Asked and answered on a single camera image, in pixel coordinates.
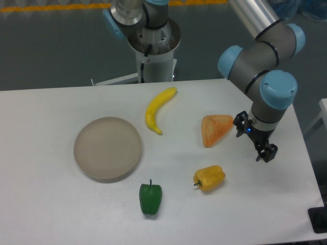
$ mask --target robotic arm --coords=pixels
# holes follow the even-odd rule
[[[168,18],[169,0],[113,0],[103,15],[117,38],[127,36],[135,51],[139,83],[173,80],[180,29]]]
[[[249,113],[239,113],[233,124],[237,137],[245,133],[254,143],[256,160],[268,162],[278,150],[269,137],[297,92],[291,74],[270,70],[299,52],[305,35],[295,24],[284,25],[265,0],[228,2],[256,44],[247,51],[237,45],[228,48],[218,61],[218,70],[253,101]]]

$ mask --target blue joint cap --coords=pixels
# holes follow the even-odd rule
[[[261,81],[260,95],[264,102],[277,110],[287,109],[297,92],[296,79],[282,70],[268,72]]]
[[[121,29],[119,29],[116,22],[114,22],[107,9],[102,11],[102,15],[111,33],[118,39],[124,39],[125,35],[122,33]]]
[[[297,26],[296,24],[287,24],[290,28],[292,28],[295,38],[296,38],[296,49],[295,53],[297,54],[305,45],[306,43],[306,36],[301,27]]]
[[[226,49],[220,56],[217,68],[225,78],[229,79],[231,68],[242,49],[242,47],[234,45]]]
[[[167,5],[169,0],[146,0],[146,2],[154,5]]]

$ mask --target green bell pepper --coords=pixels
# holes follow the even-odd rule
[[[162,198],[162,188],[160,185],[142,184],[139,189],[139,202],[144,214],[156,214]]]

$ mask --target yellow banana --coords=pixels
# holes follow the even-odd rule
[[[147,111],[145,112],[145,123],[149,129],[156,132],[158,135],[162,135],[162,131],[157,126],[155,114],[164,103],[174,97],[176,91],[176,87],[167,88],[166,90],[162,91],[151,101]]]

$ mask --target beige plate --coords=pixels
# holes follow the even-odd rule
[[[138,163],[142,151],[136,128],[118,117],[90,122],[75,140],[77,164],[100,181],[115,181],[126,176]]]

